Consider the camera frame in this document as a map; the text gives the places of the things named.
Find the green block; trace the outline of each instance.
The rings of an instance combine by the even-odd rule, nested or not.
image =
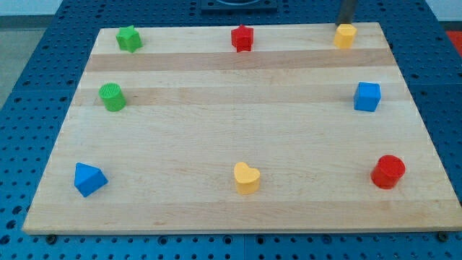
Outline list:
[[[111,112],[119,111],[126,104],[121,87],[116,83],[104,84],[100,88],[99,94],[104,106]]]
[[[115,38],[122,51],[130,51],[133,53],[137,48],[143,47],[139,33],[135,30],[133,25],[119,28]]]

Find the blue triangular prism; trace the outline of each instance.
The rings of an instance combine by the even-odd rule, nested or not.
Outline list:
[[[95,173],[101,171],[99,168],[86,165],[84,163],[78,162],[75,165],[75,179],[74,185],[78,186],[85,182],[89,177],[93,176]]]

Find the green cylinder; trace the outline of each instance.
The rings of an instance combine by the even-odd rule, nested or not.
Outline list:
[[[99,94],[100,98],[103,100],[104,106],[111,112],[119,111],[126,104],[121,86],[116,83],[104,84],[100,88]]]

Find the wooden board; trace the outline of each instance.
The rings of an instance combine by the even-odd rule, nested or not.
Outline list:
[[[23,229],[30,234],[328,233],[460,230],[462,209],[377,23],[255,26],[236,53],[233,27],[139,28],[144,47],[118,50],[100,31]],[[379,82],[376,112],[353,109],[357,83]],[[97,91],[117,82],[128,105],[107,112]],[[381,190],[382,155],[405,176]],[[261,187],[241,196],[245,161]],[[76,162],[109,184],[83,198]]]

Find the red cylinder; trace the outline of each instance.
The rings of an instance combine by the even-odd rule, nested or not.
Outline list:
[[[384,155],[378,160],[370,177],[379,188],[392,189],[405,171],[406,166],[401,159],[393,155]]]

